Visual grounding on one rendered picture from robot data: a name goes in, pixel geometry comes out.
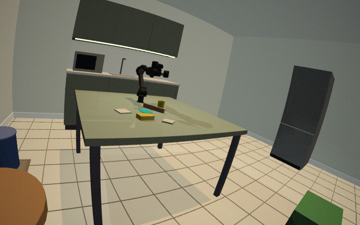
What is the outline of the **yellow rectangular block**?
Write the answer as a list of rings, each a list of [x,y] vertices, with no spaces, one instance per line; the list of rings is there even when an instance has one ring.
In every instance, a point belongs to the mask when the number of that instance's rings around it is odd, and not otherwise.
[[[140,121],[154,120],[155,116],[150,113],[137,113],[136,118]]]

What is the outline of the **yellow cup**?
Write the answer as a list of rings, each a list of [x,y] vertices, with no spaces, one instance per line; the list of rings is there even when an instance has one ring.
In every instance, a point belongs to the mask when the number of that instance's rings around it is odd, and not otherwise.
[[[158,100],[157,107],[164,108],[165,101]]]

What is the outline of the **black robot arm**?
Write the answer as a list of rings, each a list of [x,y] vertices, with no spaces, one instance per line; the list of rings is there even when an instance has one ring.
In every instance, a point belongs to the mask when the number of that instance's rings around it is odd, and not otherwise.
[[[151,67],[147,67],[146,65],[141,65],[140,67],[138,67],[136,69],[136,73],[139,77],[139,90],[137,92],[137,96],[138,96],[138,103],[144,103],[144,97],[147,96],[147,87],[144,87],[144,80],[143,80],[143,73],[144,71],[146,72],[146,74],[149,74],[149,69],[155,69],[155,70],[161,70],[163,68],[163,65],[158,63],[157,61],[153,61],[152,62],[152,66]],[[162,70],[161,70],[162,71]]]

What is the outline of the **brown wooden plank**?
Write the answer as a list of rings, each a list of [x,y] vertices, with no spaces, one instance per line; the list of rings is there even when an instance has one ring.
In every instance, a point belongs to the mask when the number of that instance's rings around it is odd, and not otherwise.
[[[165,109],[164,109],[164,108],[157,107],[157,106],[154,106],[154,105],[150,105],[150,104],[147,104],[147,103],[143,103],[143,107],[144,107],[144,108],[151,109],[151,110],[154,110],[154,111],[156,111],[156,112],[160,112],[160,113],[164,113],[164,112],[165,112]]]

